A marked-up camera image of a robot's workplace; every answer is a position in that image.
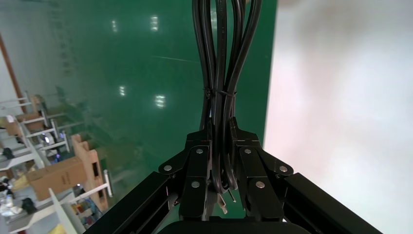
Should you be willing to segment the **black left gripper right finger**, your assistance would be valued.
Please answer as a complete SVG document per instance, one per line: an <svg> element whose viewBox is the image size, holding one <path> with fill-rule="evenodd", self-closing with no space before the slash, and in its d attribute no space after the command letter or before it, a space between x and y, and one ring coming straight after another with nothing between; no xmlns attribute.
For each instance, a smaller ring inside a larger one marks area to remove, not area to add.
<svg viewBox="0 0 413 234"><path fill-rule="evenodd" d="M245 216L256 221L282 221L287 187L283 179L293 168L266 152L255 133L241 130L235 117L229 121L234 161Z"/></svg>

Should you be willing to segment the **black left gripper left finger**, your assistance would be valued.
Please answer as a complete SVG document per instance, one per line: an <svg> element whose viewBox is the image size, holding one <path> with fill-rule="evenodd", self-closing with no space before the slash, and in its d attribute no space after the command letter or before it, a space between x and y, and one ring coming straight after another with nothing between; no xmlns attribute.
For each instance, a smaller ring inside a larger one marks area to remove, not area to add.
<svg viewBox="0 0 413 234"><path fill-rule="evenodd" d="M207 219L208 179L212 150L212 123L209 119L202 130L187 135L184 149L158 167L169 176L169 191L179 200L181 221Z"/></svg>

